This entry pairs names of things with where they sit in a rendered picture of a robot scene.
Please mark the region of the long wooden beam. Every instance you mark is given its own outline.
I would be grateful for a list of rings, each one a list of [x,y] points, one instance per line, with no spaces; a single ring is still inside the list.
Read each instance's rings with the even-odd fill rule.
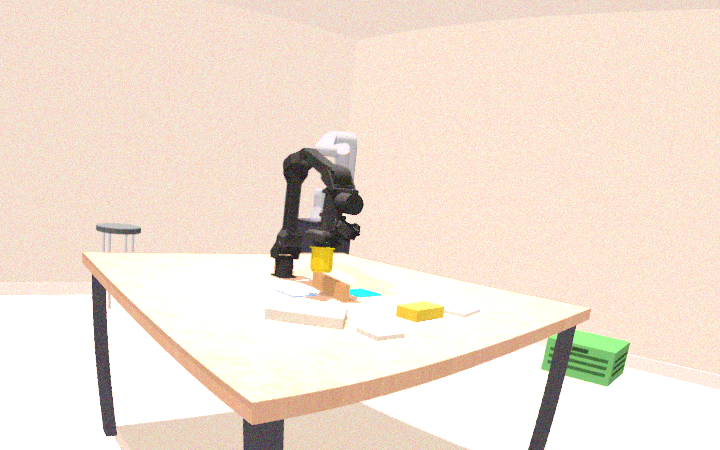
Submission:
[[[313,271],[312,286],[341,302],[349,302],[350,285],[327,274]]]

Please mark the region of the yellow rectangular block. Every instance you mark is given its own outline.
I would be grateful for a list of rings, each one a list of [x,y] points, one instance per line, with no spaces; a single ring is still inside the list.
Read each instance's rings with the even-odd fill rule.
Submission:
[[[424,321],[442,318],[444,306],[432,302],[417,302],[397,305],[396,316],[409,321]]]

